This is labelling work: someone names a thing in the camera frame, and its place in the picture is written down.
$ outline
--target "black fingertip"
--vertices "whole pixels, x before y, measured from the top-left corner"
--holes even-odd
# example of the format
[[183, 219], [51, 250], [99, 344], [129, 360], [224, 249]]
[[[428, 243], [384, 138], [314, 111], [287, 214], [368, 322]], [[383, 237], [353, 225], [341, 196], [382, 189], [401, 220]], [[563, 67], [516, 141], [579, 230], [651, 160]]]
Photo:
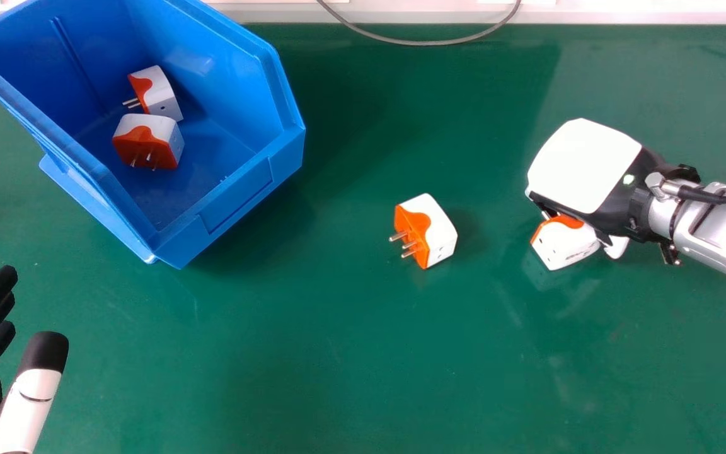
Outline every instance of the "black fingertip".
[[42, 331], [26, 345], [16, 376], [30, 369], [49, 369], [63, 373], [69, 355], [69, 339], [60, 333]]
[[13, 341], [14, 337], [14, 325], [8, 320], [3, 321], [0, 325], [0, 356], [2, 356], [2, 353], [4, 353], [5, 350], [8, 350], [8, 347]]
[[8, 293], [18, 282], [18, 273], [11, 265], [0, 268], [0, 293]]
[[13, 310], [13, 306], [15, 306], [15, 296], [13, 296], [12, 291], [8, 293], [0, 301], [0, 323], [2, 323], [5, 320], [5, 317], [8, 316], [9, 311]]

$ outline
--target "green table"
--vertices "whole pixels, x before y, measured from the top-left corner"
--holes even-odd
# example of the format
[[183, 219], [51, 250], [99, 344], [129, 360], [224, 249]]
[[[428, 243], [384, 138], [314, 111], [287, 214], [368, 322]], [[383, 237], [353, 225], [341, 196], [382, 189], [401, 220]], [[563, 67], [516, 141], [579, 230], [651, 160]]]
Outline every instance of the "green table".
[[[71, 342], [40, 452], [726, 452], [726, 277], [637, 244], [548, 273], [522, 195], [579, 116], [726, 182], [726, 26], [445, 49], [252, 29], [299, 100], [304, 167], [184, 271], [133, 256], [0, 107], [0, 265], [21, 274], [1, 373], [32, 332]], [[386, 241], [422, 192], [460, 233], [429, 271]]]

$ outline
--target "blue plastic bin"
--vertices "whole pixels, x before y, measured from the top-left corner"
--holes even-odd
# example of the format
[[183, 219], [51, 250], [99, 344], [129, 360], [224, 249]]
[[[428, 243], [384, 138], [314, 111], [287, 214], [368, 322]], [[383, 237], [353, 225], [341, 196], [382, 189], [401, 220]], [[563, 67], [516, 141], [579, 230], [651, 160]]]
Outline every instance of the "blue plastic bin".
[[[177, 170], [134, 169], [113, 132], [127, 75], [159, 64], [184, 114]], [[302, 163], [270, 44], [199, 0], [31, 0], [0, 16], [0, 101], [40, 167], [145, 262], [187, 265]]]

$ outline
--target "black cable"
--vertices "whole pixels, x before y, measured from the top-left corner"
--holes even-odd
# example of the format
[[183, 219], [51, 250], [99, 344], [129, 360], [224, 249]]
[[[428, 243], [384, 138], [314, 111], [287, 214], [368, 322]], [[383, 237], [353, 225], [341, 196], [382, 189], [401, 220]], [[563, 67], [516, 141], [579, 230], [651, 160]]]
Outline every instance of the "black cable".
[[496, 29], [501, 28], [501, 26], [506, 25], [506, 23], [511, 20], [514, 15], [517, 13], [517, 9], [519, 9], [519, 4], [522, 2], [522, 0], [515, 0], [514, 6], [512, 7], [512, 11], [509, 11], [509, 13], [506, 15], [506, 17], [502, 18], [502, 20], [498, 23], [496, 23], [493, 26], [490, 26], [490, 28], [487, 28], [483, 32], [478, 32], [474, 35], [469, 35], [469, 37], [462, 37], [462, 38], [455, 38], [454, 40], [436, 40], [436, 41], [413, 41], [413, 40], [398, 40], [397, 38], [389, 38], [384, 37], [383, 35], [378, 35], [377, 33], [367, 32], [366, 30], [363, 30], [359, 26], [355, 25], [354, 23], [349, 22], [349, 20], [346, 20], [345, 17], [340, 15], [338, 11], [335, 11], [334, 9], [329, 6], [325, 0], [315, 0], [318, 2], [319, 5], [321, 5], [321, 8], [326, 9], [326, 12], [332, 15], [332, 17], [336, 18], [338, 22], [345, 25], [347, 28], [351, 29], [353, 32], [357, 32], [364, 37], [372, 38], [372, 40], [377, 41], [383, 41], [384, 43], [390, 43], [390, 44], [399, 44], [400, 46], [450, 46], [453, 44], [463, 44], [463, 43], [469, 43], [470, 41], [478, 40], [478, 38], [486, 37], [486, 35], [492, 34]]
[[705, 202], [714, 205], [726, 205], [726, 195], [717, 195], [695, 187], [683, 186], [677, 191], [677, 197], [688, 201]]

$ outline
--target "metal prong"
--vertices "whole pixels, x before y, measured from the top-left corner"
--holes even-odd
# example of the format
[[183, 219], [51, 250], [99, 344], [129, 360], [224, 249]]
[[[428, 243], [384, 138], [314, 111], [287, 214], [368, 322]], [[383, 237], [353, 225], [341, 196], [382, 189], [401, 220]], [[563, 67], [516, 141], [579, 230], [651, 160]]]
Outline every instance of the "metal prong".
[[405, 238], [406, 235], [408, 235], [407, 232], [397, 232], [394, 235], [389, 236], [388, 241], [395, 242], [398, 239]]

